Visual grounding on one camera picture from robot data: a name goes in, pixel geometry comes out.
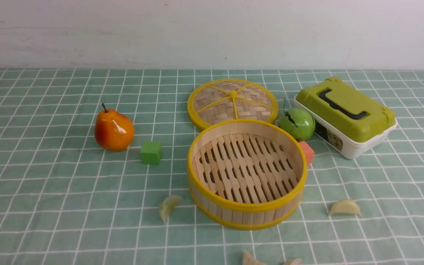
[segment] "woven bamboo lid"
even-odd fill
[[[274,123],[278,102],[264,87],[240,79],[214,80],[199,86],[187,101],[187,112],[199,129],[234,119]]]

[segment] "black handle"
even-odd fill
[[[333,109],[337,109],[337,110],[343,112],[346,116],[348,116],[348,117],[350,117],[351,119],[354,119],[354,120],[360,120],[364,116],[366,116],[367,113],[365,111],[361,111],[358,114],[351,114],[351,113],[349,113],[348,111],[346,111],[346,109],[343,109],[342,107],[340,107],[340,105],[336,104],[331,99],[327,98],[326,95],[328,94],[328,92],[331,92],[331,89],[327,89],[327,90],[325,90],[323,92],[320,92],[320,94],[318,95],[318,97],[320,99],[323,99],[328,104],[330,104],[330,107],[332,107]]]

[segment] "bamboo steamer basket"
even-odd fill
[[[200,133],[187,156],[197,207],[222,225],[256,230],[277,225],[298,206],[307,179],[299,144],[264,121],[231,120]]]
[[[190,119],[200,130],[234,119],[274,123],[278,108],[278,101],[266,88],[241,79],[207,82],[187,100]]]

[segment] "apple stem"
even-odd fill
[[[104,105],[104,103],[101,104],[101,106],[104,108],[104,111],[107,113],[107,109],[106,109],[106,106]]]

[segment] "green cube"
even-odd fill
[[[147,141],[140,150],[140,159],[143,164],[158,165],[161,161],[161,143],[157,141]]]

